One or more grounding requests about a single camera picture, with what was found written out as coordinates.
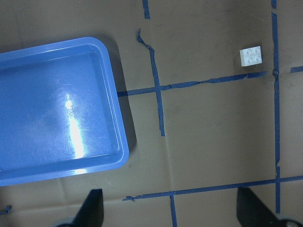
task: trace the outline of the white block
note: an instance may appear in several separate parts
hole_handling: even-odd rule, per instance
[[[262,63],[261,47],[251,47],[244,50],[240,50],[241,65],[257,65]]]

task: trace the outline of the white lego brick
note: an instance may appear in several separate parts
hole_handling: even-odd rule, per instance
[[[257,65],[262,63],[261,47],[251,47],[244,50],[240,50],[241,65]]]

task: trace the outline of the blue plastic bin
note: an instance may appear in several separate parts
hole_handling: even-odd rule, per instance
[[[122,166],[106,47],[85,37],[0,54],[0,126],[0,186]]]

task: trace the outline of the blue tray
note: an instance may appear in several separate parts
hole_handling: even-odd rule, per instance
[[[106,47],[0,54],[0,186],[118,168],[128,145]]]

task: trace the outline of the black object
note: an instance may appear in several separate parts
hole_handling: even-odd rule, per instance
[[[75,219],[57,227],[101,227],[104,219],[102,189],[91,190]]]
[[[293,220],[278,220],[250,188],[238,188],[237,218],[242,227],[303,227]]]

